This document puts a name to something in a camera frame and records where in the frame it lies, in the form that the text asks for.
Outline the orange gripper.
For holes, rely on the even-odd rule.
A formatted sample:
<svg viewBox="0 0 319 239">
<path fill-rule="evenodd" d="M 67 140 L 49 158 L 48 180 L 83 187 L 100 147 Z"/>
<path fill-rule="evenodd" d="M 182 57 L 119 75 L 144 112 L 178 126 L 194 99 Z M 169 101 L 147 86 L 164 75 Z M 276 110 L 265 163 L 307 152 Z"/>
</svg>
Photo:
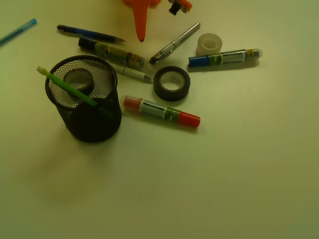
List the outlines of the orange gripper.
<svg viewBox="0 0 319 239">
<path fill-rule="evenodd" d="M 123 0 L 124 4 L 130 6 L 134 12 L 134 20 L 137 37 L 143 42 L 146 35 L 147 11 L 148 7 L 155 7 L 159 0 Z M 178 11 L 187 13 L 191 10 L 192 4 L 187 0 L 169 0 L 171 7 L 169 12 L 176 15 Z"/>
</svg>

